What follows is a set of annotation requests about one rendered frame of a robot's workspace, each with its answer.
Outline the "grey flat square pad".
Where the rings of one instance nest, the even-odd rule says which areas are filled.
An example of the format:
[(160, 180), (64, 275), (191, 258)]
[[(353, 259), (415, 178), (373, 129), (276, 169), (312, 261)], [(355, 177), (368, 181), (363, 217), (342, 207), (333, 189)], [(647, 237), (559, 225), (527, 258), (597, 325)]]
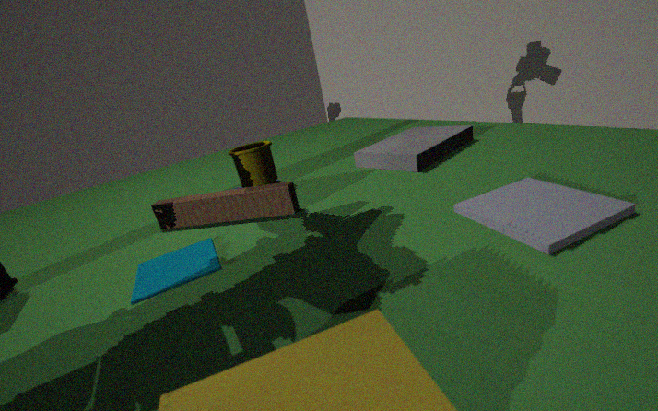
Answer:
[(636, 204), (526, 178), (454, 206), (454, 212), (551, 254), (628, 217)]

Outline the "yellow flat panel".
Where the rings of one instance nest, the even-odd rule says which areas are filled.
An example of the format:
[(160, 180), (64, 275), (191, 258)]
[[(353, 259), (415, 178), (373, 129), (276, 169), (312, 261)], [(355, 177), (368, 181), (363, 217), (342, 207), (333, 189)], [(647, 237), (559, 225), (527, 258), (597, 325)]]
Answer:
[(158, 411), (456, 411), (379, 309), (160, 397)]

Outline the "olive-yellow cup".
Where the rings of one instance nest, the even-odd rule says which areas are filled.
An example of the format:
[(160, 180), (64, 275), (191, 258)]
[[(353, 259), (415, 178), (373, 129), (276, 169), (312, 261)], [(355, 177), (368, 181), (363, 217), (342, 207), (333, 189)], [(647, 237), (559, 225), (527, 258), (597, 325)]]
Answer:
[(270, 146), (271, 141), (258, 141), (229, 151), (242, 188), (276, 183), (277, 175)]

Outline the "brown rectangular bar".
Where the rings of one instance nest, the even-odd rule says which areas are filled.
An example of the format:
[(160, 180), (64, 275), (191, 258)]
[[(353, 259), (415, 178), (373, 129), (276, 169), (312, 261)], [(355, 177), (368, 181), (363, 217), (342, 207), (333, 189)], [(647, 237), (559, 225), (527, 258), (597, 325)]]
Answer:
[(162, 199), (152, 209), (161, 229), (296, 214), (293, 182)]

